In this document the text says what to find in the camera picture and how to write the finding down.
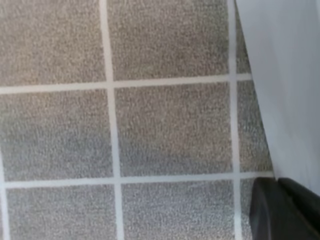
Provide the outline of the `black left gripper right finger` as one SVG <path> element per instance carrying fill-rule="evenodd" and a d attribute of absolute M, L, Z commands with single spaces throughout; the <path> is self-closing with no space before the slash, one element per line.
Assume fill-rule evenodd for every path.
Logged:
<path fill-rule="evenodd" d="M 292 198 L 294 204 L 311 225 L 320 224 L 320 197 L 290 178 L 279 178 L 279 185 Z"/>

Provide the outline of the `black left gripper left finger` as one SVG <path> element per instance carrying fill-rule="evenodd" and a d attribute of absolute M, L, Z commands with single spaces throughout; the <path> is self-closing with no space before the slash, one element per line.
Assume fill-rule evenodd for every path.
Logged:
<path fill-rule="evenodd" d="M 278 179 L 270 177 L 258 177 L 253 182 L 249 223 L 254 240 L 320 238 L 320 225 L 311 225 Z"/>

